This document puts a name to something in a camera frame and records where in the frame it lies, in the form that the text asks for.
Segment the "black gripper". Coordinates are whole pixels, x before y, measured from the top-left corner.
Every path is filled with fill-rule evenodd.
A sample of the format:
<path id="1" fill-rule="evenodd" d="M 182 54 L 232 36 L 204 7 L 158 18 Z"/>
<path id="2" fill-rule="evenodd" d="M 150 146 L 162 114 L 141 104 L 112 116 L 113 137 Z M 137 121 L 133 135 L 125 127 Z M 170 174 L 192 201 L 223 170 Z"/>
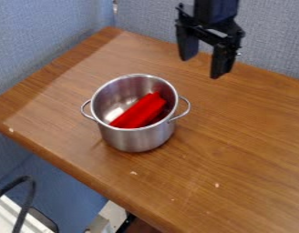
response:
<path id="1" fill-rule="evenodd" d="M 213 47 L 211 78 L 216 79 L 232 69 L 244 31 L 235 22 L 239 0 L 193 0 L 178 3 L 176 42 L 178 55 L 186 61 L 197 54 L 198 42 Z"/>

